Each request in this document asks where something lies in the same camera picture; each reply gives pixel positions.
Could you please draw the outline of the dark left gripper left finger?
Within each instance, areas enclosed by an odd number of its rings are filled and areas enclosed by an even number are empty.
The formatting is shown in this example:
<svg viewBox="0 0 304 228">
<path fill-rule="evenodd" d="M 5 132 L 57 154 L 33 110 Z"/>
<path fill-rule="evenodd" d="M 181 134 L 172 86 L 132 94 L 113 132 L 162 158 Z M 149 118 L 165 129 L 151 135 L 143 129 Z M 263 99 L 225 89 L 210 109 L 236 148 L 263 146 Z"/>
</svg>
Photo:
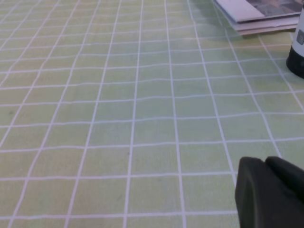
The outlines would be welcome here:
<svg viewBox="0 0 304 228">
<path fill-rule="evenodd" d="M 302 228 L 304 201 L 253 157 L 239 161 L 235 201 L 242 228 Z"/>
</svg>

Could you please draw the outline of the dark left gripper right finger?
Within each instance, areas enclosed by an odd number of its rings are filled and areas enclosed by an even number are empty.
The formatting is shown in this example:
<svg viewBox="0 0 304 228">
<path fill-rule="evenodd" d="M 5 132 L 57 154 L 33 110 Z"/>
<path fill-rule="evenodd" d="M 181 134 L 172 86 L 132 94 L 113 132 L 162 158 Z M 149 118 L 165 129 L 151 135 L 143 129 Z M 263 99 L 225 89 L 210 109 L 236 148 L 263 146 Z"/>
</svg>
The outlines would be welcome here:
<svg viewBox="0 0 304 228">
<path fill-rule="evenodd" d="M 292 190 L 297 197 L 304 200 L 304 170 L 292 163 L 275 156 L 267 157 L 265 160 L 267 166 L 273 173 Z"/>
</svg>

